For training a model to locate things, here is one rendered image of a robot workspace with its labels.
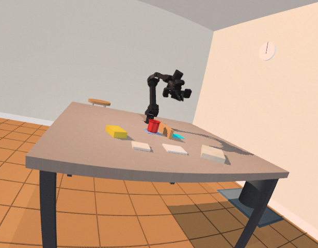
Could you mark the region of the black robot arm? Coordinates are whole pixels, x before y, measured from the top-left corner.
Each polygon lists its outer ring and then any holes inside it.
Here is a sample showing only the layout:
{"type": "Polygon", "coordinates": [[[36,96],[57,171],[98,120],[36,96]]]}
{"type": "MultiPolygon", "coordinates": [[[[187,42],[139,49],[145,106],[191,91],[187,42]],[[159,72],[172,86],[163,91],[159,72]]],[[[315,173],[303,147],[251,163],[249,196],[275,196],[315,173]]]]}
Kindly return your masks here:
{"type": "Polygon", "coordinates": [[[185,84],[184,80],[181,80],[183,73],[181,73],[179,70],[176,69],[175,73],[172,75],[163,75],[161,73],[155,72],[154,74],[150,75],[148,77],[148,86],[150,88],[150,104],[148,106],[148,109],[145,111],[145,115],[147,116],[145,123],[149,124],[149,119],[154,119],[154,117],[157,117],[159,113],[159,105],[156,104],[156,85],[162,79],[165,83],[168,83],[167,87],[170,88],[172,85],[172,88],[174,87],[180,87],[185,84]],[[155,78],[157,77],[157,78],[155,78]]]}

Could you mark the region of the yellow rectangular block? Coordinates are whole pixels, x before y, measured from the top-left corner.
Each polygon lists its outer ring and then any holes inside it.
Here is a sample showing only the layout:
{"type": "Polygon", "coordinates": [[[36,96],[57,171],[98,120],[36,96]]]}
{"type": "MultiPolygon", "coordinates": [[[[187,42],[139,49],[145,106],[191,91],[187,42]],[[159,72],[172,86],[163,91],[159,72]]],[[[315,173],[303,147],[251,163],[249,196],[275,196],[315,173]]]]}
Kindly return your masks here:
{"type": "Polygon", "coordinates": [[[127,137],[127,132],[124,131],[119,126],[106,125],[106,132],[108,132],[112,137],[120,137],[120,138],[127,137]]]}

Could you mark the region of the pale pink flat square tile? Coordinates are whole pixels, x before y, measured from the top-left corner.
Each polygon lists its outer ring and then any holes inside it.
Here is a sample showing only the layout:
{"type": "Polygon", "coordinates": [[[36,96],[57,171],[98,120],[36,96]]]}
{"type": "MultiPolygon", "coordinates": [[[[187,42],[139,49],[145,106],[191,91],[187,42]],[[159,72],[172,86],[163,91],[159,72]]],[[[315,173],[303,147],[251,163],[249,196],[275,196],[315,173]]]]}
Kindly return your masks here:
{"type": "Polygon", "coordinates": [[[187,155],[187,152],[180,146],[162,144],[167,152],[179,153],[187,155]]]}

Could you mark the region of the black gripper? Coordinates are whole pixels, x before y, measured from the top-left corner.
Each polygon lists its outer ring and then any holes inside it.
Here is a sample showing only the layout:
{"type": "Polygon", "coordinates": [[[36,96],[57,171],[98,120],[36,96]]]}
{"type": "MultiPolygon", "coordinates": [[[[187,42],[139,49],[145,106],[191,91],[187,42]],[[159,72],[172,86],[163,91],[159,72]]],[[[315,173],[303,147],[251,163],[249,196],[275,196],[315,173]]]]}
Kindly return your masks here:
{"type": "Polygon", "coordinates": [[[163,91],[163,97],[169,97],[169,94],[171,95],[171,98],[176,99],[178,101],[184,101],[184,98],[190,98],[191,96],[191,90],[190,89],[185,89],[181,90],[180,87],[174,87],[172,88],[172,85],[169,87],[165,87],[163,91]]]}

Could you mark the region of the beige rectangular block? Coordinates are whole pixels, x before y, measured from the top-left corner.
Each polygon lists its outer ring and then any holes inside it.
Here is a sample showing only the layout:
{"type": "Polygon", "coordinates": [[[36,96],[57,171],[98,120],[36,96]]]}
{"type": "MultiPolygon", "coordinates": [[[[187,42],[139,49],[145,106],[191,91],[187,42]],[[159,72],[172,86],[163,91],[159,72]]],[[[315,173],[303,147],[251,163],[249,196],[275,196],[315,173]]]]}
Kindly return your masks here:
{"type": "Polygon", "coordinates": [[[210,146],[202,145],[201,148],[201,158],[205,158],[208,160],[213,160],[215,162],[223,163],[225,162],[225,156],[221,149],[216,149],[210,146]]]}

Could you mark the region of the red plastic cup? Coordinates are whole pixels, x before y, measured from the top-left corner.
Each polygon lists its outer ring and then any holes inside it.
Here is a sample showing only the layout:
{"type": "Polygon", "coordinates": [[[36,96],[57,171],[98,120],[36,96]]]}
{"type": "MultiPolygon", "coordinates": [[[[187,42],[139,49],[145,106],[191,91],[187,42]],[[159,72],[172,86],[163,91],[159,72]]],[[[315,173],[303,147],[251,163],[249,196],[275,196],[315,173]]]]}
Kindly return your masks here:
{"type": "Polygon", "coordinates": [[[161,122],[153,119],[149,119],[149,124],[147,130],[152,133],[156,133],[158,131],[159,124],[161,122]]]}

